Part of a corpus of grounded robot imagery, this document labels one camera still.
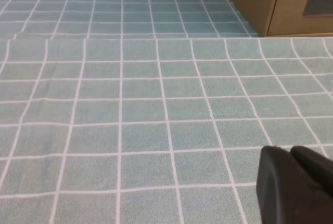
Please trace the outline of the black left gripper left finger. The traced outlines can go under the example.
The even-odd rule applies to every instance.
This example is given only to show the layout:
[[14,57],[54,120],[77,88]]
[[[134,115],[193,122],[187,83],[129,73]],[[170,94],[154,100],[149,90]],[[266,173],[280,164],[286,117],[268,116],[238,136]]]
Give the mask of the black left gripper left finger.
[[332,223],[332,195],[280,147],[261,149],[256,193],[262,223]]

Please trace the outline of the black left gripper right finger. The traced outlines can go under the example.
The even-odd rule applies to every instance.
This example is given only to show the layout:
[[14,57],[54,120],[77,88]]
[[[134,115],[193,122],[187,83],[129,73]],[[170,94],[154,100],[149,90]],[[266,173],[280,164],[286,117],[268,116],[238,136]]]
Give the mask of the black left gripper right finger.
[[332,195],[332,160],[304,146],[294,146],[290,154],[307,174]]

